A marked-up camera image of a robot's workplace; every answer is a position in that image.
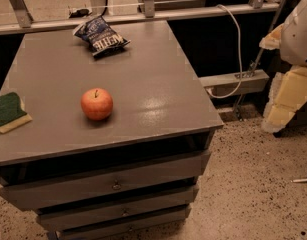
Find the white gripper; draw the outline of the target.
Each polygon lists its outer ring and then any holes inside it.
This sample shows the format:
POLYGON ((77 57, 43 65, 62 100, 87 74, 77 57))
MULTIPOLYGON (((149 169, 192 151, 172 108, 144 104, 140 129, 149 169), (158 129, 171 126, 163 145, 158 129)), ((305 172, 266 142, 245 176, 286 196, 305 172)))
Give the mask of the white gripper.
POLYGON ((263 37, 259 47, 280 48, 281 59, 294 65, 285 74, 276 73, 263 112, 262 129, 276 133, 307 102, 307 0, 301 0, 283 24, 263 37))

